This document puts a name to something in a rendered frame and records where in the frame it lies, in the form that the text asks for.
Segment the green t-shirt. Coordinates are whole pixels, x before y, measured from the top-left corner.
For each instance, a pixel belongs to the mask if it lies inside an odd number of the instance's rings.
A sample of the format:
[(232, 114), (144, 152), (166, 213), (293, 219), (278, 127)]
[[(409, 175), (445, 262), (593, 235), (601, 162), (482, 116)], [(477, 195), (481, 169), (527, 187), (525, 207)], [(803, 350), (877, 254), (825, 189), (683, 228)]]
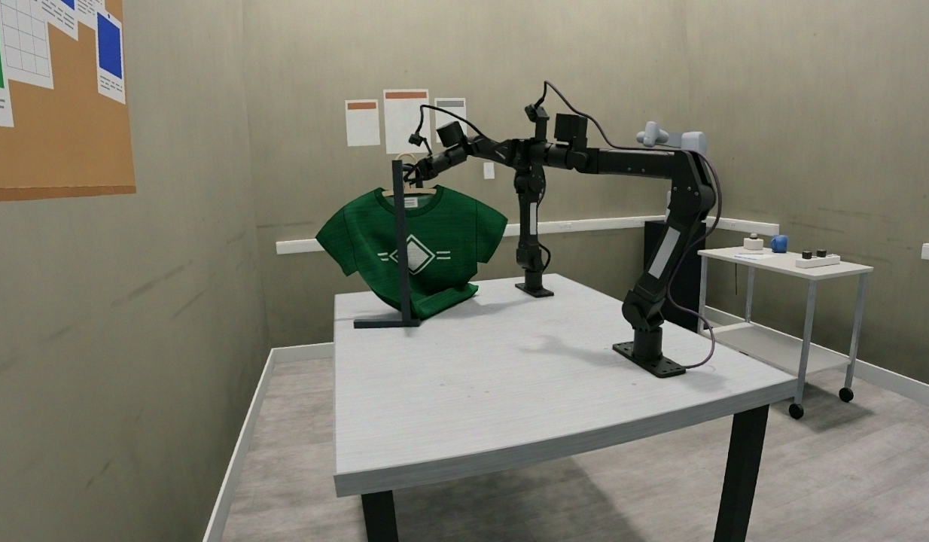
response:
[[(405, 194), (412, 317), (426, 318), (473, 296), (477, 262), (489, 262), (508, 218), (477, 199), (436, 185), (436, 194)], [(358, 271), (373, 293), (401, 312), (394, 195), (378, 187), (352, 200), (316, 240), (345, 275)]]

